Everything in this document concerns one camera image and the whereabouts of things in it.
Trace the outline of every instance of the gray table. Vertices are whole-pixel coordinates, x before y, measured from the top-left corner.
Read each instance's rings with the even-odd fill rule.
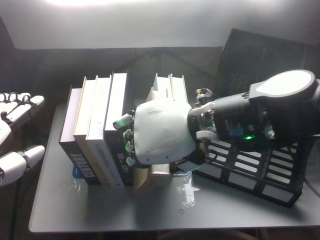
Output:
[[[163,187],[88,187],[72,177],[58,144],[65,106],[57,107],[33,203],[31,232],[106,232],[320,225],[320,199],[308,186],[285,208],[197,175]]]

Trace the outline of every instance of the dark floor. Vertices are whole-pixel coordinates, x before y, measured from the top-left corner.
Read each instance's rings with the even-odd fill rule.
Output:
[[[45,108],[32,120],[29,128],[39,136],[30,142],[47,144],[55,107],[65,102],[69,87],[80,87],[84,76],[106,77],[113,71],[128,71],[134,83],[131,91],[142,101],[148,95],[155,73],[159,76],[174,74],[185,77],[187,94],[192,102],[195,90],[212,88],[221,56],[222,47],[203,48],[130,48],[130,49],[15,49],[0,19],[0,82],[1,92],[29,92],[45,96]],[[20,141],[23,132],[16,134],[16,149],[25,144]],[[33,234],[28,230],[33,200],[37,189],[41,164],[21,180],[16,213],[13,205],[17,183],[0,189],[0,240],[9,239],[12,216],[16,219],[15,240],[112,240],[112,239],[170,239],[170,240],[222,240],[241,239],[233,230],[197,230],[184,232],[114,232],[114,233],[66,233]],[[245,230],[255,236],[256,230]],[[269,229],[270,240],[316,240],[320,239],[319,228]]]

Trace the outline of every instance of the white backdrop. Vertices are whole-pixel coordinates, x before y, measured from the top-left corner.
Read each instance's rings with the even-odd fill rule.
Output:
[[[0,0],[19,49],[215,47],[232,28],[315,43],[319,12],[318,0]]]

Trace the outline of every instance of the robotic arm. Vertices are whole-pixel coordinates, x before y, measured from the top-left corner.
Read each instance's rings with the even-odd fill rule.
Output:
[[[14,129],[26,124],[44,105],[43,96],[29,93],[0,93],[0,187],[19,179],[44,155],[43,146],[31,146],[19,152],[8,152]]]
[[[123,133],[129,166],[174,163],[192,171],[205,162],[212,140],[254,152],[319,134],[319,85],[312,72],[292,70],[214,101],[209,101],[212,92],[201,88],[195,108],[173,98],[153,100],[122,116],[114,127]]]

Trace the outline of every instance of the black crate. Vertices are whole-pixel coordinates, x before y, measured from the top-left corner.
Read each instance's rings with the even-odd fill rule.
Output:
[[[219,97],[247,92],[288,70],[318,74],[319,49],[313,45],[233,29],[223,48],[214,93]],[[212,141],[206,164],[196,173],[225,185],[292,206],[302,194],[313,139],[261,152],[242,152],[234,144]]]

